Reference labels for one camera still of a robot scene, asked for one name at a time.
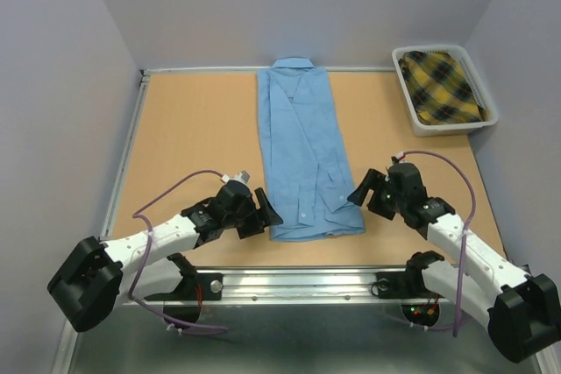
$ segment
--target wooden table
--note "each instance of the wooden table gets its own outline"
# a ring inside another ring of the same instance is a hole
[[[441,152],[468,175],[478,200],[472,223],[484,241],[504,254],[467,136],[416,138],[397,78],[393,73],[331,73],[339,128],[355,184],[368,168],[383,170],[390,157],[408,149]],[[438,159],[411,156],[429,194],[445,198],[463,217],[470,211],[464,182]],[[146,226],[132,213],[186,174],[202,168],[233,175],[246,170],[250,187],[264,187],[257,129],[255,74],[156,74],[150,79],[139,118],[128,171],[118,204],[113,236],[134,234]],[[154,224],[216,194],[217,177],[188,181],[149,208]],[[277,243],[268,232],[244,241],[234,230],[186,253],[194,265],[403,265],[416,251],[437,250],[399,216],[390,222],[363,208],[366,233],[306,243]]]

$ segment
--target shirt collar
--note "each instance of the shirt collar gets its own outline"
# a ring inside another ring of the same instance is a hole
[[[291,57],[288,59],[280,59],[274,62],[273,67],[314,67],[314,64],[309,59],[301,57]]]

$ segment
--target gray floor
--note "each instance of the gray floor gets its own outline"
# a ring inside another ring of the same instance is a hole
[[[206,307],[204,322],[227,335],[188,337],[165,330],[137,306],[121,307],[81,334],[73,373],[454,373],[531,374],[535,358],[513,364],[470,321],[458,339],[388,319],[395,304]],[[452,308],[443,308],[450,319]]]

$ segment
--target white bin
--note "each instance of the white bin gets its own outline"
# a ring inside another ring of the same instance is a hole
[[[415,113],[413,108],[413,103],[411,102],[411,95],[407,90],[407,85],[403,79],[403,74],[401,73],[399,60],[403,57],[403,54],[411,51],[434,53],[434,52],[446,52],[454,60],[459,62],[459,65],[464,71],[465,78],[467,82],[472,87],[473,95],[475,96],[475,101],[477,104],[486,110],[486,121],[477,123],[460,123],[460,124],[440,124],[440,125],[427,125],[421,123],[419,117]],[[467,51],[461,46],[454,45],[433,45],[433,46],[409,46],[403,48],[396,48],[392,52],[392,57],[394,59],[395,70],[397,72],[397,77],[400,80],[401,89],[403,90],[403,95],[405,96],[405,101],[407,102],[409,108],[409,117],[411,123],[413,124],[413,132],[419,137],[425,136],[442,136],[442,135],[458,135],[462,133],[469,133],[470,131],[475,131],[480,127],[491,126],[497,123],[499,118],[497,109],[494,106],[493,100],[486,90],[481,78],[479,77],[475,66],[473,65],[472,59],[467,54]]]

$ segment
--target blue shirt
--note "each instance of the blue shirt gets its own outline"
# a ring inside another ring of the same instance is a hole
[[[307,59],[277,60],[258,72],[259,142],[267,195],[284,223],[277,241],[359,234],[360,209],[324,68]]]

